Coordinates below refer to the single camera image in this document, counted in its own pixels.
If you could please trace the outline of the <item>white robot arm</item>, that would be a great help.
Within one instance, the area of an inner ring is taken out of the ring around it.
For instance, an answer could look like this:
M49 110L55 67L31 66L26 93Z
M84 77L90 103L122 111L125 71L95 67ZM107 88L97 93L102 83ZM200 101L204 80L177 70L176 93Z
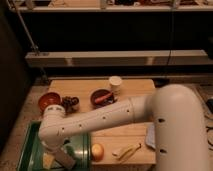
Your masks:
M61 106L50 105L44 111L39 138L50 153L56 153L73 135L149 117L155 124L156 171L211 171L202 105L191 89L178 84L68 118Z

